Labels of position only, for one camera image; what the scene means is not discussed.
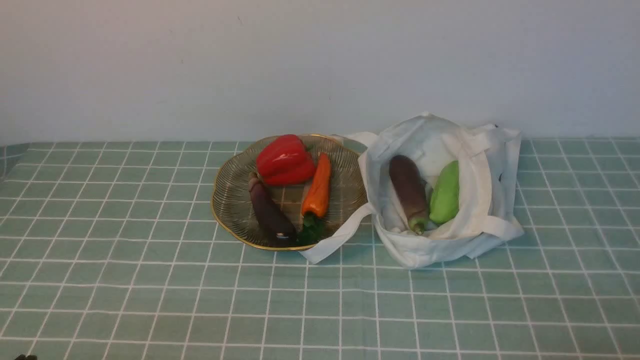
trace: cloth bag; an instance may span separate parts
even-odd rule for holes
[[[467,129],[424,113],[378,136],[357,133],[346,138],[368,146],[358,163],[369,202],[332,237],[301,252],[311,263],[320,262],[347,242],[369,214],[389,254],[409,269],[465,255],[475,258],[524,233],[513,216],[519,131],[492,124]],[[431,186],[446,164],[458,160],[460,210],[454,219],[422,236],[408,230],[388,175],[389,161],[396,154],[411,158]]]

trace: eggplant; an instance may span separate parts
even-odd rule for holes
[[[296,228],[280,206],[273,202],[269,189],[255,172],[249,175],[249,194],[255,218],[267,236],[274,240],[296,241]]]
[[[402,205],[409,228],[422,235],[429,222],[429,204],[418,166],[404,155],[395,155],[389,163],[389,177]]]

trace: orange carrot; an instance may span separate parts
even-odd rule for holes
[[[329,208],[329,180],[331,179],[331,161],[329,155],[320,153],[314,180],[302,202],[302,215],[313,213],[323,218]]]

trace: bell pepper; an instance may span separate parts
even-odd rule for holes
[[[288,134],[267,145],[256,160],[262,181],[271,186],[301,184],[311,179],[316,165],[302,140]]]

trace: gold-rimmed plate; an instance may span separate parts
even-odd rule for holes
[[[301,251],[312,248],[316,243],[273,240],[262,232],[253,212],[248,191],[250,172],[256,172],[255,160],[258,154],[277,136],[255,142],[241,154],[229,159],[218,170],[213,186],[211,208],[213,216],[238,240],[253,247],[273,251]],[[325,234],[319,239],[331,236],[360,206],[367,202],[360,167],[359,154],[348,149],[334,139],[322,135],[300,135],[309,148],[314,161],[318,154],[329,155],[332,166],[329,210],[324,217]],[[302,228],[301,203],[308,184],[270,187],[273,200],[280,205],[297,230]]]

